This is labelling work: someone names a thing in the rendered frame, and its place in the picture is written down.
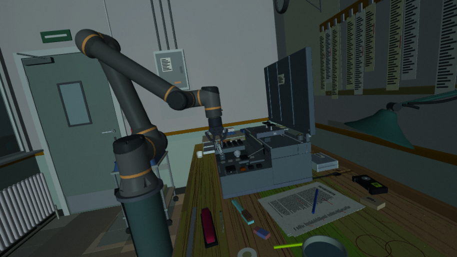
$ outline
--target paper document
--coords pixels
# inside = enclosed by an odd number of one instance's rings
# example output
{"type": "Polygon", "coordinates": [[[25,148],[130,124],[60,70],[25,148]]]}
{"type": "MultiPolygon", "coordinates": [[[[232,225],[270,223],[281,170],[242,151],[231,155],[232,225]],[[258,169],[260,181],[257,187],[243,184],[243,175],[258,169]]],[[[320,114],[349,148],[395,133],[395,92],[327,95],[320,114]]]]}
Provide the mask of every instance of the paper document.
{"type": "Polygon", "coordinates": [[[261,198],[258,202],[289,237],[298,237],[365,207],[319,182],[261,198]],[[316,189],[316,208],[312,214],[316,189]]]}

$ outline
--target teal lamp shade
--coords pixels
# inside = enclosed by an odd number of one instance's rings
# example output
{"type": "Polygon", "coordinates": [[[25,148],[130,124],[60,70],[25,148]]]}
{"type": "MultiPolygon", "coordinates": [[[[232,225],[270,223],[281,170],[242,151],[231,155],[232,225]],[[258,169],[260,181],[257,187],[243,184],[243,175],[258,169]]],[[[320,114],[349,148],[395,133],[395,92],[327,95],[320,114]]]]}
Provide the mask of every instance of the teal lamp shade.
{"type": "Polygon", "coordinates": [[[397,123],[397,114],[394,111],[380,109],[370,117],[344,124],[374,137],[414,149],[414,146],[406,139],[400,129],[397,123]]]}

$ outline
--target red utility knife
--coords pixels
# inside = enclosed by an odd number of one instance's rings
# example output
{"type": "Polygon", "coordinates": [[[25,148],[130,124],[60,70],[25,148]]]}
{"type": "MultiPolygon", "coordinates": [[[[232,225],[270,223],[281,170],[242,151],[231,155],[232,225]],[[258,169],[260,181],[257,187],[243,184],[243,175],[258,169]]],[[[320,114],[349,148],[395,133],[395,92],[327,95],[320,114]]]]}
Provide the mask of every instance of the red utility knife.
{"type": "Polygon", "coordinates": [[[218,245],[216,230],[213,224],[213,216],[208,208],[201,209],[201,224],[203,227],[203,237],[205,248],[210,248],[218,245]]]}

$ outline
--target white radiator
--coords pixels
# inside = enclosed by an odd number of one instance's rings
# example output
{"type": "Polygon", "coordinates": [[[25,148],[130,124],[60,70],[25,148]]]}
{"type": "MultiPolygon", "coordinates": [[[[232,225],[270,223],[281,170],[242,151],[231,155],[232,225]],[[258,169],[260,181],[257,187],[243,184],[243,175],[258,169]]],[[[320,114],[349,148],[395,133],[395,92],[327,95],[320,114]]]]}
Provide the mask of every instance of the white radiator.
{"type": "Polygon", "coordinates": [[[0,251],[56,210],[43,173],[0,191],[0,251]]]}

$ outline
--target exit sign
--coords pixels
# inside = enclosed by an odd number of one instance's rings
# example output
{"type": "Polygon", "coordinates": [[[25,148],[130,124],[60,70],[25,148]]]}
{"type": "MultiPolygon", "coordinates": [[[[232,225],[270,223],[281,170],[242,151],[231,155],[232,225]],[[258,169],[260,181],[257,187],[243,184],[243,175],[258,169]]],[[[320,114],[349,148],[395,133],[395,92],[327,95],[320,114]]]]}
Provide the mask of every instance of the exit sign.
{"type": "Polygon", "coordinates": [[[72,34],[69,29],[64,30],[54,30],[54,31],[44,31],[40,32],[41,40],[43,43],[52,43],[52,42],[62,42],[62,41],[71,41],[72,34]]]}

